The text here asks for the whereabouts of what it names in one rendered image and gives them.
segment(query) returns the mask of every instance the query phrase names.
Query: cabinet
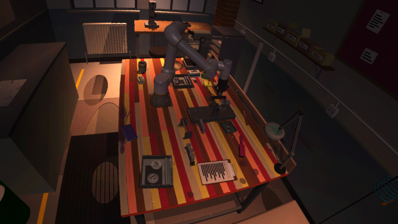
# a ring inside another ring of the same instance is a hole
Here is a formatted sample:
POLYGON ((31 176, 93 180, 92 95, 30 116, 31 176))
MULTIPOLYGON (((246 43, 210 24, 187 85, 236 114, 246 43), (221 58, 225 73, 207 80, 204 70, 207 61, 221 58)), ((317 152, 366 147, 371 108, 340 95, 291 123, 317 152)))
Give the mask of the cabinet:
POLYGON ((0 178, 17 195, 55 192, 78 93, 66 43, 18 46, 0 81, 26 79, 0 107, 0 178))
POLYGON ((229 59, 233 62, 231 76, 234 77, 245 36, 233 27, 215 25, 211 27, 211 35, 210 51, 220 61, 229 59))

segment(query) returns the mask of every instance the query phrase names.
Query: colorful striped wooden table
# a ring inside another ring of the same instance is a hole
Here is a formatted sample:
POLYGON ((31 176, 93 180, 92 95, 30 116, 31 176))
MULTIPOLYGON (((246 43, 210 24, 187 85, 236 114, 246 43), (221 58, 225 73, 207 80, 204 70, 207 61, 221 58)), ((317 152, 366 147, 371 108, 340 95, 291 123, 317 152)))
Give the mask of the colorful striped wooden table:
MULTIPOLYGON (((149 103, 153 94, 153 79, 159 74, 164 59, 123 60, 120 83, 119 114, 119 183, 121 215, 123 217, 160 211, 168 208, 204 201, 249 187, 258 186, 286 176, 295 167, 291 159, 287 172, 279 175, 274 165, 287 157, 288 152, 280 141, 268 140, 262 131, 266 122, 248 100, 232 77, 230 88, 224 93, 231 101, 236 118, 232 120, 237 132, 227 135, 220 122, 205 123, 202 134, 197 124, 191 124, 191 139, 183 139, 185 130, 178 124, 188 118, 187 108, 207 106, 213 87, 204 87, 204 81, 216 83, 214 79, 203 80, 201 86, 191 89, 169 87, 172 104, 155 108, 149 103), (144 74, 146 83, 137 82, 138 61, 147 62, 144 74), (245 124, 244 111, 248 125, 245 124), (138 139, 127 142, 120 127, 131 124, 138 139), (244 138, 246 156, 239 157, 239 136, 244 138), (189 165, 185 151, 192 144, 195 166, 189 165), (139 186, 142 155, 172 155, 174 187, 168 189, 142 189, 139 186), (230 159, 235 165, 238 180, 203 186, 197 163, 230 159)), ((185 74, 185 68, 176 72, 185 74)))

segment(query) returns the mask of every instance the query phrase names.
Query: black floor mat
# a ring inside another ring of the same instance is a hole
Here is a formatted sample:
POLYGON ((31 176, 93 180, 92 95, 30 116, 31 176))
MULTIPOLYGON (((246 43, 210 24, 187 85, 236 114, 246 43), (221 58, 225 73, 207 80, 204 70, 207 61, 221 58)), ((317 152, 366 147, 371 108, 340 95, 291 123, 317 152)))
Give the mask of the black floor mat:
POLYGON ((117 132, 73 136, 55 223, 130 223, 120 214, 118 169, 117 132))

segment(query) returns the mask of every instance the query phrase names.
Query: electrical outlet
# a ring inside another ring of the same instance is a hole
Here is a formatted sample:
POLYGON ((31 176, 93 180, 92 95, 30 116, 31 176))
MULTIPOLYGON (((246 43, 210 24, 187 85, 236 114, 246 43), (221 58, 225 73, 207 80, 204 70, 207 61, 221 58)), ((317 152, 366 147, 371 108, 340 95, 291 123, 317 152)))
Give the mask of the electrical outlet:
POLYGON ((338 113, 338 109, 333 104, 330 104, 330 106, 326 109, 326 113, 328 113, 329 116, 333 118, 338 113))
POLYGON ((269 53, 268 60, 270 60, 271 62, 274 62, 275 58, 276 58, 276 55, 274 53, 269 53))

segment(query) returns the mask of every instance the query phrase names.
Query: yellow floor line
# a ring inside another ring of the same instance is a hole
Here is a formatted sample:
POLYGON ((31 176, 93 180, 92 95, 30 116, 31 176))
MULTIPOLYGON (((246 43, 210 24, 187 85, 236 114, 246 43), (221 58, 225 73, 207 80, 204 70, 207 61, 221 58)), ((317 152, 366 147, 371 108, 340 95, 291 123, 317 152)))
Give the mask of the yellow floor line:
POLYGON ((83 72, 84 72, 84 69, 81 70, 80 75, 79 75, 79 78, 77 79, 77 82, 76 82, 76 89, 79 87, 79 83, 80 83, 81 77, 83 76, 83 72))
POLYGON ((37 224, 42 224, 43 223, 44 210, 46 210, 46 204, 47 204, 47 197, 48 197, 48 193, 44 193, 43 194, 43 199, 41 201, 39 218, 37 219, 37 224))

